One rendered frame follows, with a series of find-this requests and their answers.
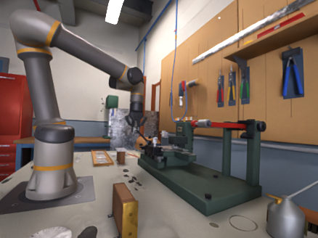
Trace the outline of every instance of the green lathe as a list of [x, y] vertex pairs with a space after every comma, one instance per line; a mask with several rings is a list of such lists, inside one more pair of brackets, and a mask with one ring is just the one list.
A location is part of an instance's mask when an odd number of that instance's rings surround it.
[[[223, 128], [222, 172], [193, 163], [193, 132], [196, 128]], [[246, 181], [231, 176], [232, 131], [243, 130], [241, 138], [248, 140]], [[168, 141], [172, 146], [148, 144], [138, 165], [205, 216], [240, 205], [261, 196], [259, 168], [261, 132], [265, 122], [244, 120], [237, 123], [212, 123], [193, 120], [176, 123], [176, 136]]]

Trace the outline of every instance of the metal base plate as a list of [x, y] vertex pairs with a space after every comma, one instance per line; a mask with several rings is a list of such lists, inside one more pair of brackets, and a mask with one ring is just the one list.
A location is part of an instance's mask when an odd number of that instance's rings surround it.
[[[138, 159], [138, 165], [205, 216], [261, 196], [259, 185], [247, 185], [242, 179], [223, 176], [218, 171], [194, 163], [158, 170], [142, 157]], [[206, 199], [206, 194], [210, 194], [211, 199]]]
[[0, 215], [56, 208], [96, 200], [93, 176], [78, 177], [78, 188], [76, 192], [66, 197], [49, 201], [29, 200], [25, 196], [25, 188], [27, 185], [27, 181], [19, 183], [9, 194], [2, 198], [0, 201]]

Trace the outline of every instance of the drawer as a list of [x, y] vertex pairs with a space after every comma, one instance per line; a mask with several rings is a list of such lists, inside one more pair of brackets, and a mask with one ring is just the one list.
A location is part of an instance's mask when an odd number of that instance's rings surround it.
[[6, 177], [9, 177], [10, 175], [12, 175], [13, 172], [10, 173], [0, 173], [0, 182], [4, 179], [6, 179]]
[[15, 163], [0, 163], [0, 173], [14, 173]]
[[0, 153], [0, 163], [15, 163], [15, 153]]
[[15, 153], [17, 151], [16, 144], [0, 144], [0, 154]]

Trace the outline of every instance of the blue pliers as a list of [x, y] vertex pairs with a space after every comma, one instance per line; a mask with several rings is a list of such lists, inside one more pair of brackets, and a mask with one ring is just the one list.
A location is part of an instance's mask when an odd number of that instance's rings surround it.
[[287, 96], [287, 89], [288, 89], [288, 79], [289, 79], [289, 73], [290, 73], [290, 62], [293, 61], [293, 69], [296, 77], [296, 83], [298, 88], [298, 93], [303, 94], [303, 85], [301, 84], [301, 76], [299, 75], [298, 67], [295, 61], [294, 56], [288, 58], [288, 63], [285, 71], [285, 80], [284, 80], [284, 86], [282, 88], [282, 95], [284, 97]]

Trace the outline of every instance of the workbench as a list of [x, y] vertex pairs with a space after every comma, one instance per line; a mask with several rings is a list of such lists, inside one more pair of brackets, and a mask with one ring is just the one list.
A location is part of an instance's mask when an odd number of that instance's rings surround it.
[[[139, 201], [138, 238], [270, 238], [266, 233], [266, 209], [272, 200], [268, 198], [259, 197], [206, 217], [139, 167], [136, 157], [127, 158], [125, 165], [115, 163], [109, 167], [93, 167], [90, 152], [77, 152], [74, 158], [79, 154], [83, 155], [74, 163], [74, 170], [77, 176], [93, 176], [96, 200], [1, 215], [0, 238], [27, 238], [37, 231], [54, 226], [69, 228], [73, 238], [78, 237], [88, 226], [97, 227], [98, 238], [116, 237], [118, 231], [114, 218], [108, 218], [107, 215], [112, 213], [113, 184], [120, 182], [125, 182], [135, 199]], [[109, 154], [115, 162], [115, 152]], [[13, 173], [9, 177], [12, 179], [7, 183], [0, 183], [0, 199], [21, 181], [30, 178], [32, 165], [33, 162], [28, 163]], [[136, 191], [132, 187], [129, 180], [123, 176], [123, 169], [128, 169], [131, 176], [138, 178], [144, 187], [143, 191]], [[315, 236], [309, 232], [309, 238]]]
[[[13, 141], [17, 145], [17, 153], [15, 157], [15, 170], [18, 171], [22, 167], [22, 149], [31, 148], [31, 160], [34, 154], [34, 136]], [[74, 147], [89, 148], [105, 148], [110, 147], [110, 139], [102, 137], [75, 137]]]

